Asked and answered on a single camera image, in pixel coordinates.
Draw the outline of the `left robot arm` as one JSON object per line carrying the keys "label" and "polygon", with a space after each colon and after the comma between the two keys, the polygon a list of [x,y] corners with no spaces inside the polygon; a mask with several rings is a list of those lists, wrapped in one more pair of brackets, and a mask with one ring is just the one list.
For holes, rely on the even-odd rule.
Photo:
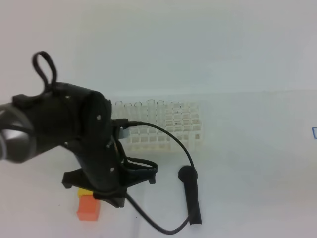
{"label": "left robot arm", "polygon": [[155,182],[157,164],[125,156],[119,134],[127,119],[112,120],[112,104],[100,92],[58,83],[41,96],[14,96],[2,107],[2,157],[23,163],[57,146],[72,152],[80,168],[62,183],[101,194]]}

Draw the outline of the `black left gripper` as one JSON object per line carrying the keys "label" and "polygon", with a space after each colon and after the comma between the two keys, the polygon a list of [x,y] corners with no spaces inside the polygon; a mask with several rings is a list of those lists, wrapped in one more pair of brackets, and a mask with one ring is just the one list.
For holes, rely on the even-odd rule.
{"label": "black left gripper", "polygon": [[79,135],[67,141],[64,147],[74,154],[81,167],[63,174],[62,184],[66,189],[74,186],[93,192],[114,193],[120,189],[120,183],[156,183],[158,165],[152,161],[125,158],[118,169],[113,127],[109,119],[82,120]]}

